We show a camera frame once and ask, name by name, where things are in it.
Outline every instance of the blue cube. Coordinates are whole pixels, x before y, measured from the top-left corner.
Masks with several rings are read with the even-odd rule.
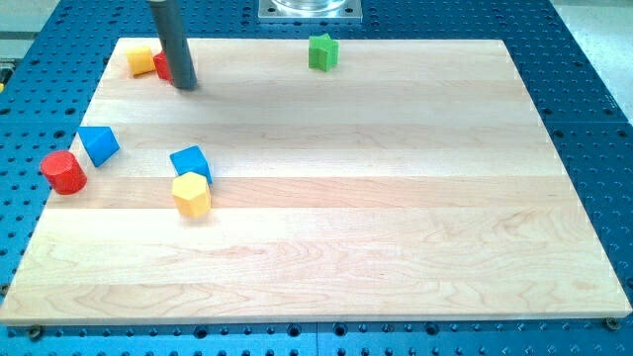
[[[179,176],[188,172],[194,172],[207,177],[207,183],[212,184],[214,182],[209,170],[209,163],[200,146],[195,145],[172,153],[169,155],[169,159],[171,159],[171,163],[173,163]]]
[[[95,167],[100,167],[119,150],[119,143],[109,127],[80,127],[77,132]]]

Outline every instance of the yellow hexagon block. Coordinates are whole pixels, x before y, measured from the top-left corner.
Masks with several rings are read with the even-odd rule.
[[[136,48],[126,50],[128,64],[133,75],[139,75],[156,70],[154,65],[154,57],[151,54],[149,45],[142,45]]]
[[[171,194],[178,212],[183,216],[197,218],[211,209],[211,191],[207,177],[188,172],[174,178]]]

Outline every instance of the orange block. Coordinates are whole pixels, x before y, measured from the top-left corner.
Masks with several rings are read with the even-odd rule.
[[[126,57],[133,75],[144,74],[156,70],[154,58],[148,45],[126,50]]]
[[[197,218],[211,209],[211,191],[207,177],[194,172],[174,178],[171,194],[178,212],[185,217]]]

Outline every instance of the metal cylinder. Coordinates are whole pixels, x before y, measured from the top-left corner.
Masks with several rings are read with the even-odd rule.
[[[154,18],[160,45],[167,58],[173,85],[179,89],[193,89],[197,78],[189,52],[178,0],[147,0]]]
[[[340,7],[345,0],[273,0],[280,5],[303,11],[330,11]]]

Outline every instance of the wood grain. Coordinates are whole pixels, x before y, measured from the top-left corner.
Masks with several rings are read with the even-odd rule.
[[[84,126],[121,151],[52,193],[12,325],[625,316],[631,307],[499,41],[190,40],[191,92],[131,78],[121,39]],[[199,144],[211,212],[178,215]]]

